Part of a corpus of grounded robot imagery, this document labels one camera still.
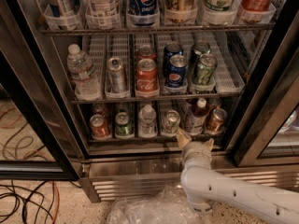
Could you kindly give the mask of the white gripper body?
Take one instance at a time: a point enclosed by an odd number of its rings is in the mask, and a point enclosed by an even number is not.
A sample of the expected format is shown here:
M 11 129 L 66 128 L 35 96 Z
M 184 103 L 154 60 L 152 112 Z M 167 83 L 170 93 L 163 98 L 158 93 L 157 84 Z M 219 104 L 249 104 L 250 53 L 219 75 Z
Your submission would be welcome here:
M 212 145 L 190 142 L 182 149 L 182 161 L 185 166 L 210 167 Z

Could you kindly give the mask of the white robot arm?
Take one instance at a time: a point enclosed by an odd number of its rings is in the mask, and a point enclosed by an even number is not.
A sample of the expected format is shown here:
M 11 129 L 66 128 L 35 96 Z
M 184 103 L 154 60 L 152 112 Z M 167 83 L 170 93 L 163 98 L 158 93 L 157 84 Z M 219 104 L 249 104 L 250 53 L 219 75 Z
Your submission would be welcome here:
M 269 224 L 299 224 L 299 193 L 234 179 L 211 167 L 212 139 L 193 141 L 182 129 L 176 138 L 183 170 L 180 183 L 192 209 L 205 214 L 214 202 L 242 209 Z

